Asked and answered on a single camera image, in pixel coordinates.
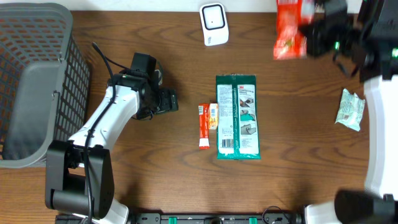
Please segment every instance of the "green package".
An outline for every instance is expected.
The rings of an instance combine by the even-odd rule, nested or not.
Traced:
[[[216,76],[217,159],[261,159],[255,75]]]

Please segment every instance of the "plastic bin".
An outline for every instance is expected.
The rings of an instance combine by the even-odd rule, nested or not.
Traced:
[[[44,166],[84,124],[90,71],[59,4],[0,4],[0,167]]]

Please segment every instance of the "red snack bar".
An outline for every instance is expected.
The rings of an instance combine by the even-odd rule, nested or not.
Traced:
[[[301,58],[307,54],[305,37],[299,25],[309,24],[315,11],[314,0],[276,0],[278,38],[274,59]]]
[[[208,127],[208,113],[209,104],[199,104],[199,127],[200,127],[200,139],[199,149],[209,149],[209,127]]]

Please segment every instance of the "crumpled plastic packet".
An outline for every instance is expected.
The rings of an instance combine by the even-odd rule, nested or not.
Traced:
[[[348,128],[359,131],[364,108],[365,100],[361,100],[356,93],[351,95],[347,89],[344,89],[335,123],[341,123]]]

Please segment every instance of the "white wall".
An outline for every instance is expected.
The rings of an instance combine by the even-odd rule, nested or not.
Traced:
[[[205,3],[220,2],[228,12],[276,12],[276,0],[0,0],[8,2],[56,2],[69,10],[197,12]],[[348,12],[358,13],[362,0],[347,0]]]

